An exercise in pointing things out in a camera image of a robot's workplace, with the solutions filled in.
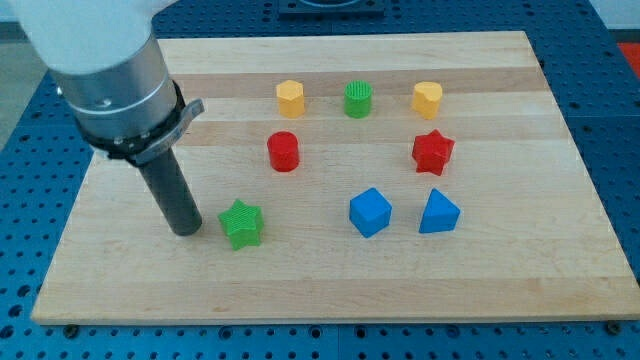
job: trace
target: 3d printed block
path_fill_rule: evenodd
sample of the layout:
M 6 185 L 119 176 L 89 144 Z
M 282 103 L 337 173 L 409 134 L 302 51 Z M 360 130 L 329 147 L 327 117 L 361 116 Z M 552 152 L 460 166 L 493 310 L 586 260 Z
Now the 3d printed block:
M 351 199 L 349 220 L 362 236 L 369 238 L 389 225 L 391 209 L 389 201 L 371 188 Z
M 356 119 L 366 117 L 371 112 L 373 88 L 366 81 L 352 81 L 344 88 L 344 113 Z
M 301 83 L 287 80 L 278 84 L 276 96 L 278 110 L 282 116 L 294 119 L 304 114 L 304 89 Z
M 288 131 L 279 131 L 267 140 L 271 167 L 279 172 L 289 172 L 298 167 L 300 153 L 298 138 Z
M 427 120 L 435 119 L 442 99 L 442 86 L 438 83 L 423 81 L 413 87 L 411 108 Z
M 413 143 L 413 159 L 418 163 L 416 172 L 431 172 L 442 175 L 444 166 L 451 158 L 455 141 L 448 139 L 438 130 L 427 135 L 416 136 Z
M 260 207 L 246 205 L 238 199 L 229 210 L 218 215 L 218 220 L 234 251 L 247 245 L 260 245 L 260 231 L 264 227 Z
M 455 229 L 459 216 L 460 209 L 438 189 L 433 189 L 422 213 L 420 233 L 451 231 Z

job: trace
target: black screw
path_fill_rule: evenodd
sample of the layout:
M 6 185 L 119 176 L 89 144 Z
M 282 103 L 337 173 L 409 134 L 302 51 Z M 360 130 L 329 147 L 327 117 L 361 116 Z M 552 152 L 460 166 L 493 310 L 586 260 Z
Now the black screw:
M 607 321 L 604 330 L 607 332 L 607 334 L 616 336 L 620 334 L 620 332 L 622 332 L 622 326 L 620 326 L 619 322 L 610 320 Z
M 69 324 L 62 329 L 62 335 L 67 339 L 75 339 L 80 333 L 80 327 L 78 325 Z

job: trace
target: blue table surface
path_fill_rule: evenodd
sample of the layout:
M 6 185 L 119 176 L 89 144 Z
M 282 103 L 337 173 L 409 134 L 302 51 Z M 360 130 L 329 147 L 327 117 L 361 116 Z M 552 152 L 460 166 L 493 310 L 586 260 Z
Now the blue table surface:
M 638 278 L 640 83 L 590 3 L 376 1 L 384 1 L 383 16 L 280 18 L 276 0 L 182 0 L 158 14 L 154 28 L 160 38 L 526 31 Z M 0 153 L 0 359 L 640 358 L 639 321 L 36 325 L 29 315 L 91 154 L 54 82 L 45 76 Z

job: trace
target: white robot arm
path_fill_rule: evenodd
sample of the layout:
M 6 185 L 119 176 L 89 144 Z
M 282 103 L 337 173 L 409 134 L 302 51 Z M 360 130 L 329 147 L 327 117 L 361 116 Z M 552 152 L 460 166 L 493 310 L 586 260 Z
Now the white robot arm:
M 186 105 L 151 18 L 176 0 L 9 0 L 74 112 L 83 138 L 137 167 L 171 229 L 202 224 L 171 146 L 202 102 Z

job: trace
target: blue block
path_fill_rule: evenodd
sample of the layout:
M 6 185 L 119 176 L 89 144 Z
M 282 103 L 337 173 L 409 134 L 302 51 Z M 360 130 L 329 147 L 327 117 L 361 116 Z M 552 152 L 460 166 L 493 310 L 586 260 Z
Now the blue block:
M 420 233 L 451 231 L 455 229 L 459 216 L 460 209 L 438 189 L 433 189 L 422 213 Z
M 389 226 L 391 209 L 389 201 L 376 188 L 371 188 L 351 199 L 349 220 L 362 236 L 369 238 Z

